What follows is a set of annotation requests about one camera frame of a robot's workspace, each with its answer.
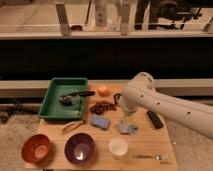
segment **black remote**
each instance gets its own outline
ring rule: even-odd
[[[150,120],[152,121],[156,129],[160,129],[163,127],[163,123],[161,122],[160,118],[156,113],[152,111],[147,111],[147,115],[149,116]]]

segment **bowl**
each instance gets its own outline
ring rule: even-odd
[[[111,139],[108,147],[109,151],[116,159],[124,157],[128,151],[128,144],[123,138],[119,137]]]
[[[22,147],[22,158],[28,163],[42,161],[50,151],[50,140],[46,135],[36,134],[30,137]]]
[[[65,156],[73,164],[88,162],[95,151],[93,138],[86,133],[77,133],[69,138],[65,145]]]
[[[83,26],[82,26],[82,25],[72,25],[72,26],[70,27],[70,29],[71,29],[72,31],[83,31]]]

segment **black wall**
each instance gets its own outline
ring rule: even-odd
[[[0,40],[3,80],[213,77],[213,38]]]

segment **yellow object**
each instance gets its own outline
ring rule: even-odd
[[[66,134],[66,133],[78,128],[80,125],[83,125],[83,124],[85,124],[85,120],[71,121],[61,128],[61,132],[62,132],[62,134]]]

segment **red bowl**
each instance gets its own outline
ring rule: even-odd
[[[93,138],[86,133],[77,133],[69,138],[65,146],[67,160],[74,164],[86,163],[95,151]]]
[[[71,29],[72,31],[83,31],[83,26],[82,26],[82,25],[72,25],[72,26],[70,27],[70,29]]]
[[[38,163],[47,156],[50,146],[50,140],[46,135],[34,135],[24,143],[21,151],[22,158],[29,163]]]

